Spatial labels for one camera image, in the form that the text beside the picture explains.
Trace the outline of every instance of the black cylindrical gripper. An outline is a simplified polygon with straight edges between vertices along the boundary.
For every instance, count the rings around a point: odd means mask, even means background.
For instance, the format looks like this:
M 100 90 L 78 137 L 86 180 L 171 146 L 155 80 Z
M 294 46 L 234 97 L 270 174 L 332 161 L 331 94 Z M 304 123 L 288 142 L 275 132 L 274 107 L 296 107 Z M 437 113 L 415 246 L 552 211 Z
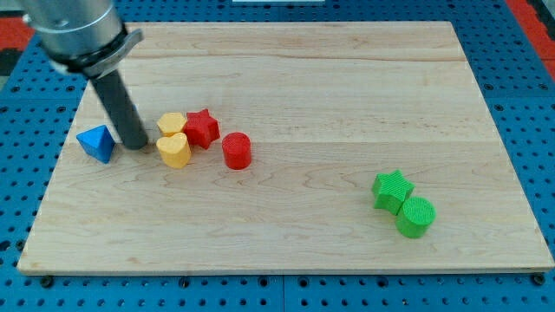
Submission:
M 140 117 L 127 94 L 117 70 L 99 79 L 91 79 L 102 105 L 120 135 L 123 146 L 138 150 L 148 142 Z

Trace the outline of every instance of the green cylinder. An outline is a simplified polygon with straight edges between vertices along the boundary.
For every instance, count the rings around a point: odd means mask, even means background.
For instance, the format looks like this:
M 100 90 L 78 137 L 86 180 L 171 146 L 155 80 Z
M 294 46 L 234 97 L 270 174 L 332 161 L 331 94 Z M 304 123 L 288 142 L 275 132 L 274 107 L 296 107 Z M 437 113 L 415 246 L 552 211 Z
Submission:
M 435 220 L 435 208 L 427 199 L 412 197 L 402 204 L 395 225 L 409 238 L 422 237 Z

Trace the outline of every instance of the blue tetrahedron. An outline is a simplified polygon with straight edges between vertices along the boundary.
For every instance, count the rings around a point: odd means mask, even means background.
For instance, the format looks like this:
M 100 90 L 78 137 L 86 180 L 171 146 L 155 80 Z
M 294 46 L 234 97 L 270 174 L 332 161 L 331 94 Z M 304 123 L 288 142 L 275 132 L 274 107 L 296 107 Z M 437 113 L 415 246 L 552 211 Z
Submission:
M 114 138 L 104 125 L 77 134 L 85 153 L 107 164 L 114 149 Z

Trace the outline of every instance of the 3d printed block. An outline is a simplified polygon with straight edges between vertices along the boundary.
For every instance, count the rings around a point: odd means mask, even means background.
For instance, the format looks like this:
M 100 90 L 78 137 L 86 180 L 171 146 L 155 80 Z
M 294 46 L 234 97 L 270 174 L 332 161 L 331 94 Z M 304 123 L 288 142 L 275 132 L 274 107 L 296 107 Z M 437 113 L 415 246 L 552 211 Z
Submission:
M 219 139 L 218 121 L 210 116 L 208 109 L 198 113 L 187 113 L 187 123 L 183 132 L 187 135 L 189 144 L 208 149 L 213 141 Z
M 422 237 L 435 220 L 435 208 L 427 199 L 412 197 L 407 199 L 397 216 L 397 230 L 409 238 Z
M 374 208 L 385 209 L 394 215 L 399 213 L 402 203 L 410 197 L 415 185 L 402 176 L 400 170 L 378 173 L 372 185 Z
M 85 153 L 107 164 L 114 149 L 114 138 L 104 125 L 90 129 L 76 136 Z
M 171 137 L 183 131 L 186 123 L 187 119 L 182 113 L 165 113 L 156 124 L 163 136 Z
M 161 137 L 156 141 L 156 147 L 164 163 L 172 168 L 183 168 L 191 159 L 191 148 L 184 133 Z
M 245 169 L 251 164 L 251 140 L 244 133 L 229 133 L 222 140 L 225 164 L 231 169 Z

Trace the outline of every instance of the yellow heart block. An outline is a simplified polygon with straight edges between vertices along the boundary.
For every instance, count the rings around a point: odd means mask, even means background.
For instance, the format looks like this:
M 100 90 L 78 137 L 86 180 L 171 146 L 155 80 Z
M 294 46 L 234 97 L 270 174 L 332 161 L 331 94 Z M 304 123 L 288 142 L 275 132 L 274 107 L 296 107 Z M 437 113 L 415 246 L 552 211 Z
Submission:
M 156 141 L 156 147 L 164 163 L 172 168 L 183 168 L 191 159 L 191 147 L 184 133 L 161 137 Z
M 183 132 L 186 123 L 187 118 L 182 113 L 165 113 L 156 122 L 160 132 L 165 137 Z

